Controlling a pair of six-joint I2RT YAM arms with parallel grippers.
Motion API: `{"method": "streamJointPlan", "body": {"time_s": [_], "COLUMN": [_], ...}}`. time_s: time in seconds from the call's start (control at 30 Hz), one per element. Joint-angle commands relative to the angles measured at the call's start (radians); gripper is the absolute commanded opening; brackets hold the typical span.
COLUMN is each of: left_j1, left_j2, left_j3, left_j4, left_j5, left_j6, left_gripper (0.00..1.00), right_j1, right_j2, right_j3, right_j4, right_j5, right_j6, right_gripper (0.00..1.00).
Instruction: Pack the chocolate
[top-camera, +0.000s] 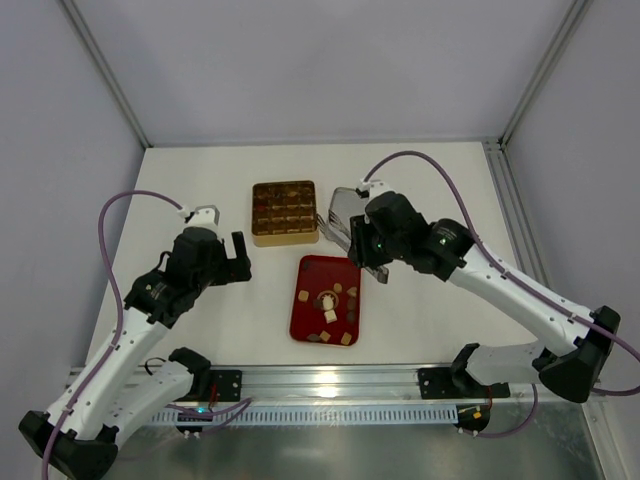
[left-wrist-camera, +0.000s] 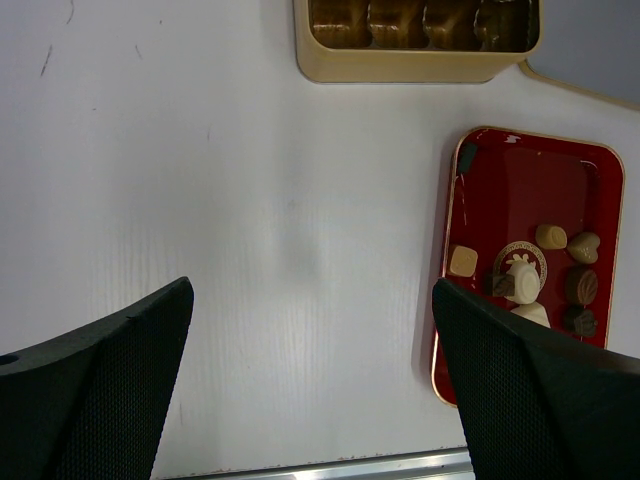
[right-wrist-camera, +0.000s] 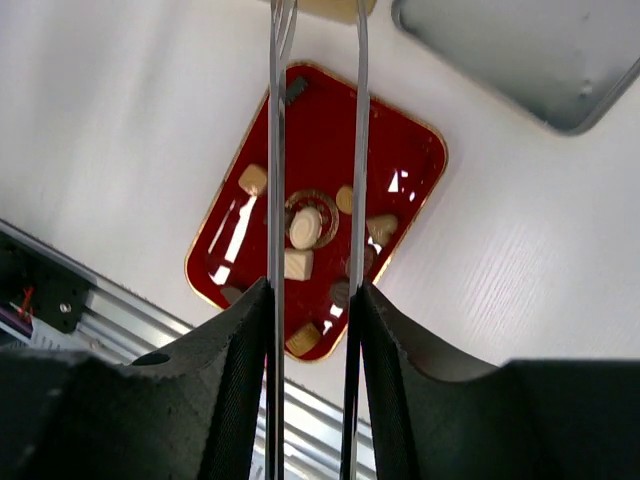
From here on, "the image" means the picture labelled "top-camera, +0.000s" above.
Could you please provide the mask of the metal tongs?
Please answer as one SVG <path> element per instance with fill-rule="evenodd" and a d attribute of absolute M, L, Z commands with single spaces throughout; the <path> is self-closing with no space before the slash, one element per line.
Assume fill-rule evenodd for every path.
<path fill-rule="evenodd" d="M 335 222 L 335 216 L 331 216 L 332 212 L 329 212 L 329 214 L 330 216 L 327 220 L 320 214 L 316 215 L 318 229 L 327 240 L 335 243 L 345 254 L 348 254 L 351 247 L 350 234 L 340 221 Z M 363 270 L 369 273 L 378 283 L 388 283 L 389 270 L 387 267 L 363 267 Z"/>

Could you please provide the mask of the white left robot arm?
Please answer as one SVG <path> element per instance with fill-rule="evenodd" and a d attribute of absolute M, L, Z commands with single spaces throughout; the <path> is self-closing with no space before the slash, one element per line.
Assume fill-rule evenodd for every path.
<path fill-rule="evenodd" d="M 120 447 L 154 414 L 177 400 L 205 397 L 210 361 L 181 347 L 161 368 L 126 391 L 149 351 L 191 310 L 209 287 L 247 282 L 251 261 L 244 235 L 231 235 L 235 257 L 207 227 L 187 227 L 167 262 L 138 277 L 126 295 L 112 335 L 64 394 L 44 411 L 28 411 L 19 431 L 41 457 L 69 479 L 101 479 Z"/>

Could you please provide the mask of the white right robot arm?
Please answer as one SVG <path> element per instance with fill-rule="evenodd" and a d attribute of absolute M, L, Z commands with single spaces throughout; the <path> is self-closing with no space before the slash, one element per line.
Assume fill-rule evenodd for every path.
<path fill-rule="evenodd" d="M 427 222 L 402 194 L 357 192 L 363 212 L 350 219 L 349 259 L 376 269 L 402 261 L 485 300 L 536 338 L 530 344 L 466 345 L 451 364 L 461 389 L 495 383 L 540 383 L 584 403 L 608 359 L 620 324 L 608 306 L 591 310 L 561 298 L 496 258 L 453 219 Z"/>

